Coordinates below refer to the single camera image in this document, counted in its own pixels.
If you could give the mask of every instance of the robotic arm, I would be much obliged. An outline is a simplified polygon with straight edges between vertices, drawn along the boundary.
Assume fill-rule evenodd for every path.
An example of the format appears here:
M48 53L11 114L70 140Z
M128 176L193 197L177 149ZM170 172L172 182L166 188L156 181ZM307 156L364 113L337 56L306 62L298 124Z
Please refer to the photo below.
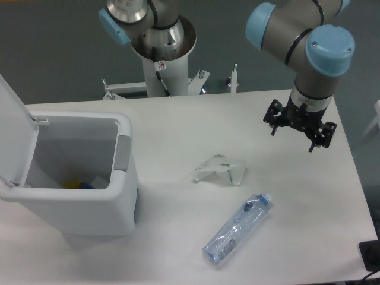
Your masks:
M274 100L264 122L273 128L272 135L283 126L304 132L312 141L310 152L330 145L337 125L321 120L355 49L347 30L322 25L348 4L349 0L292 0L277 8L263 3L246 25L246 36L257 48L297 72L286 107Z
M142 59L148 97L187 94L196 35L178 11L177 0L107 0L107 11L99 12L109 35L121 45L131 42Z

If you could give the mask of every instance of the trash bin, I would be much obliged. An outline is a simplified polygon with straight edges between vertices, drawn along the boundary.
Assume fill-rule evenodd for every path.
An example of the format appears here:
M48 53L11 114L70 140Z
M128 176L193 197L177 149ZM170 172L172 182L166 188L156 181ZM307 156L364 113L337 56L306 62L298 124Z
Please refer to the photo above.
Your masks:
M29 112L1 75L0 117L2 200L21 203L64 234L133 232L138 177L128 117ZM84 187L66 189L72 181Z

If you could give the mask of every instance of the transparent plastic bag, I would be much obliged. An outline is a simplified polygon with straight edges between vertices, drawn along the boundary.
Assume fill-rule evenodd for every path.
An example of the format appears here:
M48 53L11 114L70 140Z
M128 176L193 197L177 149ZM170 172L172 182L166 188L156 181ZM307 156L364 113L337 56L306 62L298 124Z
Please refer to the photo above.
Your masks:
M198 183L208 175L215 173L231 185L240 186L243 179L245 166L245 160L234 159L232 157L226 157L222 154L216 154L198 166L194 170L192 176L193 180Z

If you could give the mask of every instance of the water bottle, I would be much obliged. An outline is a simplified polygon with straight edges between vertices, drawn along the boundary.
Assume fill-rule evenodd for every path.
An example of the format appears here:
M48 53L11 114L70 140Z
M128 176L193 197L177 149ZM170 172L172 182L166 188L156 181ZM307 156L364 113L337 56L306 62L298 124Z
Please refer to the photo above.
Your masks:
M202 248L213 263L219 264L244 240L268 212L269 201L268 194L253 194L228 219L208 244Z

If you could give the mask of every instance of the trash can lid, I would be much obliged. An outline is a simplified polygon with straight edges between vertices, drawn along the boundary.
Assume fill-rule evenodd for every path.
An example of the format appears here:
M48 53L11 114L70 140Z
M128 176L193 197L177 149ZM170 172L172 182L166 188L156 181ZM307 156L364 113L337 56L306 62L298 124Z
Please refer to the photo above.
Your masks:
M0 179L9 186L24 186L39 126L1 75L0 122Z

